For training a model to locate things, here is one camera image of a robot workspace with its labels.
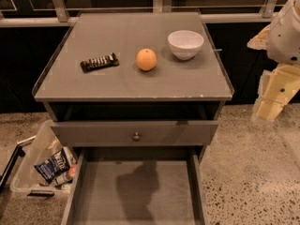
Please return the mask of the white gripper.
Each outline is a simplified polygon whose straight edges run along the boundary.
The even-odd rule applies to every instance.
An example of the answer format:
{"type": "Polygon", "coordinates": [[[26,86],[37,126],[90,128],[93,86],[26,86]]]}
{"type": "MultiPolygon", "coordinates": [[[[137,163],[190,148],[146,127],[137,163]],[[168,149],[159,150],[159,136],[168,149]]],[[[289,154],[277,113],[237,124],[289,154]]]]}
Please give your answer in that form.
{"type": "Polygon", "coordinates": [[[262,73],[253,108],[255,117],[274,121],[300,90],[300,0],[288,0],[247,46],[266,49],[270,59],[283,63],[262,73]]]}

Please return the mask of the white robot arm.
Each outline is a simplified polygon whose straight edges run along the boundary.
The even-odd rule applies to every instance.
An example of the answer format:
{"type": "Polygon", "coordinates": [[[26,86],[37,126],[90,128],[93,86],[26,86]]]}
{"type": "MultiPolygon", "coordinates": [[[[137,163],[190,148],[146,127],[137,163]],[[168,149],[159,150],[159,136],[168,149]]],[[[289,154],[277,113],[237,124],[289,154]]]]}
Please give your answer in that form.
{"type": "Polygon", "coordinates": [[[247,46],[266,50],[277,62],[272,71],[262,73],[254,106],[256,117],[274,121],[300,90],[300,0],[288,0],[247,46]]]}

